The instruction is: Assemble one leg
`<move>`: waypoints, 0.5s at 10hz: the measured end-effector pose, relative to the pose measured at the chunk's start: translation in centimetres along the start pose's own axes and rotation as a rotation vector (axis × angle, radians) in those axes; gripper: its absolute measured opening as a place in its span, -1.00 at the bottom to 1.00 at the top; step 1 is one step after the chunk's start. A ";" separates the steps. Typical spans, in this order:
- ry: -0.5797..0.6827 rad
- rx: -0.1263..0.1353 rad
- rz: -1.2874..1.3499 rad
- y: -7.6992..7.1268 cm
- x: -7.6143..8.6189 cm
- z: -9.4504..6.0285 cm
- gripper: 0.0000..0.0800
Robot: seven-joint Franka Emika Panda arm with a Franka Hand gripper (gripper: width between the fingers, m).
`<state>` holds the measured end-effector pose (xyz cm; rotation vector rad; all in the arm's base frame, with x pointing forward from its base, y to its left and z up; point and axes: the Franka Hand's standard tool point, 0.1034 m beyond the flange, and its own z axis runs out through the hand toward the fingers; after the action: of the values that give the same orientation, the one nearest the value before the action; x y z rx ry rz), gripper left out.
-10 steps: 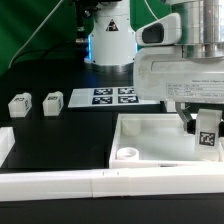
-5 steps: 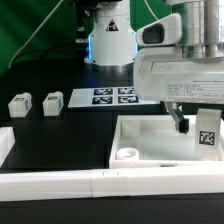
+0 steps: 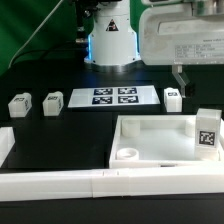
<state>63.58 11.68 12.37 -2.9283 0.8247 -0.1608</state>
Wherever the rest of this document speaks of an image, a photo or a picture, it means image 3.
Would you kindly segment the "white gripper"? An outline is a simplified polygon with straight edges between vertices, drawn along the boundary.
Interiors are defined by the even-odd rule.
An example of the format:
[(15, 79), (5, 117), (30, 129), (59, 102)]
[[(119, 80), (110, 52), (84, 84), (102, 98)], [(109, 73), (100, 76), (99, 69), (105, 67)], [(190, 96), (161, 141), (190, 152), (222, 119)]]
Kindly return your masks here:
[(173, 65), (183, 98), (195, 85), (182, 65), (224, 64), (224, 15), (194, 17), (191, 6), (146, 9), (139, 22), (140, 56), (146, 65)]

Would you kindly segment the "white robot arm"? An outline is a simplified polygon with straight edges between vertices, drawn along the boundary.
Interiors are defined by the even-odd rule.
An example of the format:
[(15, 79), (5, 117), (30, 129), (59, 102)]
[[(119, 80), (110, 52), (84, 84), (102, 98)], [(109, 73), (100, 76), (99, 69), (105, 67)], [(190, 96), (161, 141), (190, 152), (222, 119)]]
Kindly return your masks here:
[(224, 64), (224, 0), (141, 0), (139, 30), (130, 25), (130, 0), (71, 0), (78, 18), (92, 17), (85, 62), (123, 72), (141, 60), (170, 65), (186, 94), (185, 65)]

